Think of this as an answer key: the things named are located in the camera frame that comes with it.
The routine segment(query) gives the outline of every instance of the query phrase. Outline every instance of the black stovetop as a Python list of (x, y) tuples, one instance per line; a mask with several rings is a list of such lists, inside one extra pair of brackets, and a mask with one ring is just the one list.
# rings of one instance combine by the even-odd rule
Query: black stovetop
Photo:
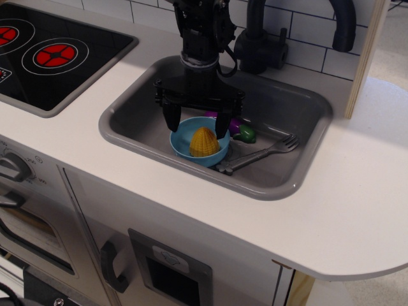
[(0, 101), (51, 117), (138, 41), (48, 13), (0, 6)]

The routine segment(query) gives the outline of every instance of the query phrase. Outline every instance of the toy bowl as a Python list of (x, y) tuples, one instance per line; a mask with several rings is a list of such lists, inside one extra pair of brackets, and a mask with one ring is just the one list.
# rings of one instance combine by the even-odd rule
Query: toy bowl
[(218, 139), (220, 149), (217, 153), (205, 156), (194, 157), (190, 155), (190, 143), (194, 133), (201, 127), (211, 129), (215, 134), (215, 119), (210, 117), (192, 117), (183, 120), (178, 125), (177, 132), (170, 133), (170, 144), (176, 156), (180, 156), (188, 161), (200, 164), (204, 167), (211, 167), (225, 157), (230, 144), (230, 132), (227, 131), (224, 138)]

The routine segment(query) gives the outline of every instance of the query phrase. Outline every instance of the gray sink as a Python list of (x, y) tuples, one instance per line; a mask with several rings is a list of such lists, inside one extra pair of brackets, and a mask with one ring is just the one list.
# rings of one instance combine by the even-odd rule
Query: gray sink
[[(178, 56), (152, 65), (108, 109), (99, 130), (111, 143), (181, 171), (259, 200), (278, 200), (300, 188), (319, 143), (332, 119), (332, 108), (322, 96), (305, 89), (238, 71), (223, 80), (245, 93), (241, 118), (257, 134), (256, 143), (232, 140), (226, 159), (267, 148), (293, 133), (300, 145), (292, 152), (274, 154), (234, 172), (232, 176), (174, 155), (170, 130), (161, 107), (154, 102), (157, 78), (182, 73)], [(182, 120), (204, 111), (184, 108)]]

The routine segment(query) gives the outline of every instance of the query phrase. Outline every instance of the countertop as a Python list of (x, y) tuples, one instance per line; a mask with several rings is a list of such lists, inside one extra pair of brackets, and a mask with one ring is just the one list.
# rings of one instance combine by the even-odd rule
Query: countertop
[(12, 2), (132, 34), (140, 43), (55, 117), (0, 103), (1, 135), (318, 279), (367, 279), (408, 266), (408, 92), (368, 78), (347, 120), (342, 110), (350, 82), (290, 66), (267, 73), (322, 94), (335, 116), (300, 189), (283, 200), (254, 200), (108, 143), (99, 133), (101, 114), (123, 91), (156, 60), (179, 54), (177, 35), (44, 0)]

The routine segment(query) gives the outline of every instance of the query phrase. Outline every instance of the black faucet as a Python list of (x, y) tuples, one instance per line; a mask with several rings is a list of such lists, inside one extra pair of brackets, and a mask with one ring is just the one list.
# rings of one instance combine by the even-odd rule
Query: black faucet
[[(263, 13), (266, 0), (248, 0), (247, 29), (238, 37), (234, 53), (240, 59), (240, 69), (259, 74), (268, 66), (281, 69), (288, 56), (287, 29), (280, 30), (278, 41), (268, 39), (263, 29)], [(333, 49), (348, 52), (353, 49), (356, 37), (356, 10), (353, 0), (329, 0), (333, 6), (337, 28)]]

